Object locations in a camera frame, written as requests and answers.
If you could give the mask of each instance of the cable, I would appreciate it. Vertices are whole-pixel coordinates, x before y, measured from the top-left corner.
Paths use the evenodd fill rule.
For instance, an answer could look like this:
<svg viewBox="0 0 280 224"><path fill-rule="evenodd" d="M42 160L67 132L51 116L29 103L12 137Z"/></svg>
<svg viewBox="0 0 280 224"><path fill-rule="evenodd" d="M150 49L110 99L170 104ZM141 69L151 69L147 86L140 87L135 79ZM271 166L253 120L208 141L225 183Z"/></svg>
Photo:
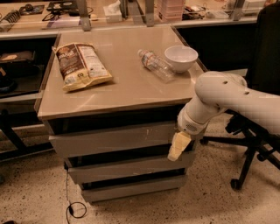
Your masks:
<svg viewBox="0 0 280 224"><path fill-rule="evenodd" d="M68 175L69 175L69 173L68 173L68 170L66 170L67 171L67 173L66 173L66 199L67 199L67 201L69 202L69 206L67 207L67 209L66 209L66 219L67 219L67 223L68 224L70 224L70 220L69 220L69 218L68 218L68 212L71 214L71 216L73 216L75 219L81 219L81 218L83 218L85 215L86 215L86 213L87 213L87 207L85 206L85 204L83 204L83 203L81 203L81 202L79 202L79 201L76 201L76 202L73 202L73 203L70 203L70 200L68 199ZM79 204L79 205L82 205L84 208L85 208L85 212L82 214L82 215L74 215L74 210L73 210L73 205L75 205L75 204Z"/></svg>

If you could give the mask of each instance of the drawer front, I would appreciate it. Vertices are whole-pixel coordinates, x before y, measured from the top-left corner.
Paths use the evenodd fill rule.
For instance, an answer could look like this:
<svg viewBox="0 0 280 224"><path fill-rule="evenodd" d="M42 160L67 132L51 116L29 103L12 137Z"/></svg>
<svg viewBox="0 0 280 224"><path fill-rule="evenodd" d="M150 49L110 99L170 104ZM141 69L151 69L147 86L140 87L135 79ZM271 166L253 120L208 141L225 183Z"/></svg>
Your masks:
<svg viewBox="0 0 280 224"><path fill-rule="evenodd" d="M194 155L194 151L184 152L175 162L169 161L166 155L131 159L111 164L88 165L78 168L70 168L69 175L75 184L96 182L107 179L136 177L143 174L187 168L192 165Z"/></svg>
<svg viewBox="0 0 280 224"><path fill-rule="evenodd" d="M84 200L89 203L101 200L112 200L143 193L154 193L163 190L179 188L186 183L186 179L186 175L181 175L177 177L160 178L134 184L103 187L100 189L82 191L82 196Z"/></svg>
<svg viewBox="0 0 280 224"><path fill-rule="evenodd" d="M62 158L73 158L169 144L174 133L175 122L154 122L50 136L50 141Z"/></svg>

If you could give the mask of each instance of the black office chair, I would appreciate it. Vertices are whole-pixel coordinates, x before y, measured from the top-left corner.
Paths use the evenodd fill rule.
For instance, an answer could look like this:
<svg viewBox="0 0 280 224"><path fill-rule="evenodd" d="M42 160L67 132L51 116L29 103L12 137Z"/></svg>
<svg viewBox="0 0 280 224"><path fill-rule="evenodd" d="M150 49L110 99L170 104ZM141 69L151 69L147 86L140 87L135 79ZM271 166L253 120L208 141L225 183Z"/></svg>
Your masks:
<svg viewBox="0 0 280 224"><path fill-rule="evenodd" d="M275 95L280 95L279 21L280 2L273 3L260 11L256 22L255 53L246 74L249 88ZM280 152L280 136L271 135L266 129L234 111L227 112L233 116L226 131L234 135L242 132L244 138L204 136L201 143L214 141L248 147L240 177L231 180L232 188L241 190L256 152L258 152L258 160L268 160L280 170L280 161L273 155L274 152Z"/></svg>

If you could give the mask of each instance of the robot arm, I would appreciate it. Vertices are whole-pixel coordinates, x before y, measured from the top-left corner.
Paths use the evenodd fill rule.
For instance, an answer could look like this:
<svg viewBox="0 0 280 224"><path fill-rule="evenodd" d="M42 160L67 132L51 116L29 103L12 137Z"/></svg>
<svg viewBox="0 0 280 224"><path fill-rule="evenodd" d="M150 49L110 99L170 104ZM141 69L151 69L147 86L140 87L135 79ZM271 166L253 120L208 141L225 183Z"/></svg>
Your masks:
<svg viewBox="0 0 280 224"><path fill-rule="evenodd" d="M196 81L195 93L178 115L180 131L197 135L211 118L231 109L270 134L280 134L280 96L247 88L240 75L203 73Z"/></svg>

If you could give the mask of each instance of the bowl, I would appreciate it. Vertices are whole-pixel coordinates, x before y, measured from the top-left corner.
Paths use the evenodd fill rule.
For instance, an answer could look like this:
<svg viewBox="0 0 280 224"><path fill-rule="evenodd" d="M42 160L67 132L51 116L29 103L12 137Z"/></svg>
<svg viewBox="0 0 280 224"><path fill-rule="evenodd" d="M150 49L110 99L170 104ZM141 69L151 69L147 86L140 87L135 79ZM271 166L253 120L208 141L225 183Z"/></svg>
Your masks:
<svg viewBox="0 0 280 224"><path fill-rule="evenodd" d="M185 45L168 47L164 55L166 61L173 66L176 73L183 73L190 69L199 57L194 49Z"/></svg>

